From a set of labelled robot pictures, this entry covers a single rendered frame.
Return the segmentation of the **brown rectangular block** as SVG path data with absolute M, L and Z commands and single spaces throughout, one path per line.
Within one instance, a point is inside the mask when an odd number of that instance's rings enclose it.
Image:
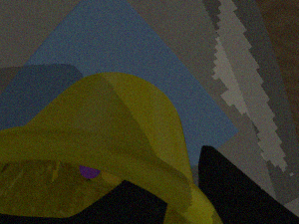
M 288 101 L 299 143 L 299 0 L 257 0 Z

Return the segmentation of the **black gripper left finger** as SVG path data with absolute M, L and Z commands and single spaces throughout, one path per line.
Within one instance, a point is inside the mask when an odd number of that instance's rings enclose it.
M 96 203 L 66 219 L 0 213 L 0 224 L 162 224 L 165 211 L 160 197 L 123 180 Z

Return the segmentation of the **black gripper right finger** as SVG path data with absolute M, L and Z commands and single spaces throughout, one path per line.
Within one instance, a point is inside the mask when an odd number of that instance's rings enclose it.
M 299 224 L 299 217 L 245 175 L 213 146 L 203 146 L 198 188 L 214 205 L 223 224 Z

